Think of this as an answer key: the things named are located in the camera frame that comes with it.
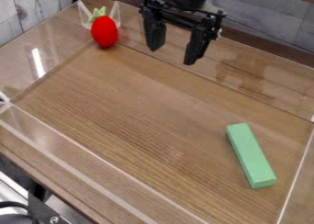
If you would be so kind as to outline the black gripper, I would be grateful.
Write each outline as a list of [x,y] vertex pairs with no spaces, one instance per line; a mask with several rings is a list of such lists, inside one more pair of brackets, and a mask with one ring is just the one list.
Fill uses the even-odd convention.
[[195,26],[184,56],[184,65],[192,65],[203,56],[210,40],[219,37],[224,10],[206,0],[143,0],[140,11],[145,44],[151,51],[156,51],[165,43],[164,22],[186,29]]

